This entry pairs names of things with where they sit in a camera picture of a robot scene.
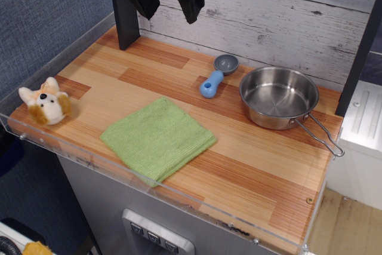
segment black cable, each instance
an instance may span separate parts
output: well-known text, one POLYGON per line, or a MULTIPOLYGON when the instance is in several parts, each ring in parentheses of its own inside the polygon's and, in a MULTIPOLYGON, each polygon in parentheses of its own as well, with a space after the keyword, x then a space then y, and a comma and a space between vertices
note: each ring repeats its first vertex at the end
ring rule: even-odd
POLYGON ((15 243, 4 236, 0 236, 0 251, 5 255, 21 255, 21 251, 15 243))

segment green washcloth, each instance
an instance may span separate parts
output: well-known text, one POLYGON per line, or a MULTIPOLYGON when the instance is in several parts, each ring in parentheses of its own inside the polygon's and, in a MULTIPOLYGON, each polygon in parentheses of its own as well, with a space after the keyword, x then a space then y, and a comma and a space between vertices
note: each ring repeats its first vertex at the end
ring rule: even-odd
POLYGON ((113 123, 100 138, 130 169, 157 182, 216 141, 212 132, 165 97, 113 123))

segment gray bowl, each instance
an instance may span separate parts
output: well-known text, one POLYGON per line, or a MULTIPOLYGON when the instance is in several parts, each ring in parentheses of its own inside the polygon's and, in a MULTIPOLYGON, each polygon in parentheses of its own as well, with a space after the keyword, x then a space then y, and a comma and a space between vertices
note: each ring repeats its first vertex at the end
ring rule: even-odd
POLYGON ((232 74, 239 67, 239 60, 232 55, 224 54, 218 56, 214 61, 215 70, 223 73, 224 76, 232 74))

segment blue spoon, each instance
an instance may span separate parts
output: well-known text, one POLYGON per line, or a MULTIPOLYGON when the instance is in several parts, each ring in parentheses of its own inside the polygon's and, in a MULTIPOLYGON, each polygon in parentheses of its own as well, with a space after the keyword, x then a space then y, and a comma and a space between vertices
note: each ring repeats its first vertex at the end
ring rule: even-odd
POLYGON ((213 71, 211 76, 199 88, 205 98, 213 98, 216 95, 217 87, 224 76, 232 74, 239 67, 239 60, 229 54, 220 55, 215 59, 214 67, 216 71, 213 71))

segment stuffed toy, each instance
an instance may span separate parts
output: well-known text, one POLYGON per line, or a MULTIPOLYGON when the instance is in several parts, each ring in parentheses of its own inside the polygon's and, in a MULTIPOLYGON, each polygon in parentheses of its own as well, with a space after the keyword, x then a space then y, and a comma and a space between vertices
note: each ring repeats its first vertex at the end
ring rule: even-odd
POLYGON ((60 92, 58 83, 49 77, 40 90, 19 88, 21 99, 27 104, 28 112, 40 125, 54 125, 70 115, 71 105, 66 93, 60 92))

